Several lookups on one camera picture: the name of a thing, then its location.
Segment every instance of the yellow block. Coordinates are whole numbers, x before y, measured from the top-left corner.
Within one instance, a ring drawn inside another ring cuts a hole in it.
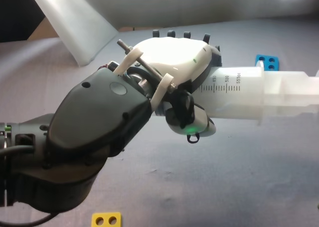
[[[95,213],[92,215],[91,227],[122,227],[121,213]]]

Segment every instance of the large plastic syringe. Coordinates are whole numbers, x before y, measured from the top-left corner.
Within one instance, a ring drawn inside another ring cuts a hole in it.
[[[255,67],[216,67],[192,95],[214,118],[317,113],[319,77],[302,71],[264,71],[262,62]]]

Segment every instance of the gray fabric surface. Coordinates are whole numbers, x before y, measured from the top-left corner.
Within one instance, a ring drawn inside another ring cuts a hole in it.
[[[200,39],[211,33],[223,65],[254,65],[276,55],[281,70],[315,75],[319,22],[257,20],[177,27]],[[121,38],[135,45],[152,31],[120,33],[86,67],[77,67],[58,38],[0,43],[0,120],[22,122],[56,110],[68,91],[110,60]],[[255,121],[214,119],[217,132],[197,145],[161,117],[110,158],[88,198],[46,227],[88,227],[96,212],[121,212],[124,227],[317,227],[319,125],[315,115]],[[0,209],[0,220],[44,214],[24,204]]]

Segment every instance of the blue block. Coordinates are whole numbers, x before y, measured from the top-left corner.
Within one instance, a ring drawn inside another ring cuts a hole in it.
[[[257,55],[255,65],[257,61],[263,61],[265,71],[279,71],[279,60],[276,56]]]

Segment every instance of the gray oval button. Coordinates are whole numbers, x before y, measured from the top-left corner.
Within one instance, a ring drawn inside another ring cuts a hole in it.
[[[126,87],[119,82],[112,82],[110,88],[111,91],[118,95],[125,95],[127,93]]]

